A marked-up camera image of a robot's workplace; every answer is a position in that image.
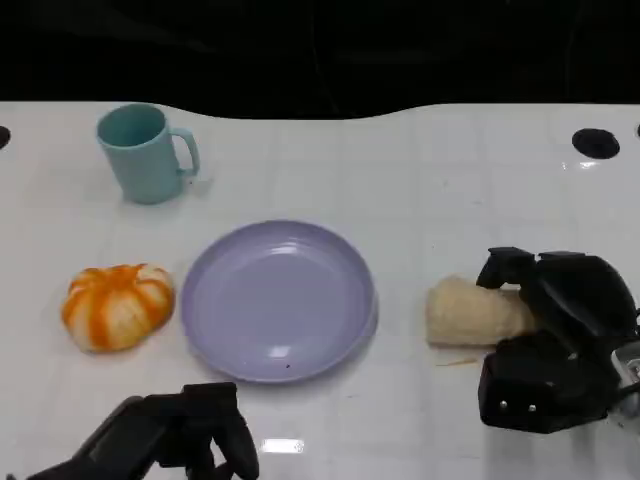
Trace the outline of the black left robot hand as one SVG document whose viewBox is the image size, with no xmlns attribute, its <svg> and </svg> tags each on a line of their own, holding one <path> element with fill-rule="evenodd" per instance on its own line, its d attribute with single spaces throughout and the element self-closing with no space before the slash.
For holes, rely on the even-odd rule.
<svg viewBox="0 0 640 480">
<path fill-rule="evenodd" d="M 73 455 L 91 479 L 142 479 L 154 464 L 188 479 L 257 479 L 256 447 L 233 382 L 130 397 Z"/>
</svg>

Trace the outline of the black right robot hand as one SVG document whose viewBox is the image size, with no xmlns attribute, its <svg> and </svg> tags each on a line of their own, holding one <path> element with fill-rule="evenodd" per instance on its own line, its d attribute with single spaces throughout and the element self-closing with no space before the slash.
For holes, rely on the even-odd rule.
<svg viewBox="0 0 640 480">
<path fill-rule="evenodd" d="M 517 286 L 540 327 L 570 352 L 608 356 L 639 339 L 634 298 L 619 272 L 598 256 L 494 247 L 476 284 Z"/>
</svg>

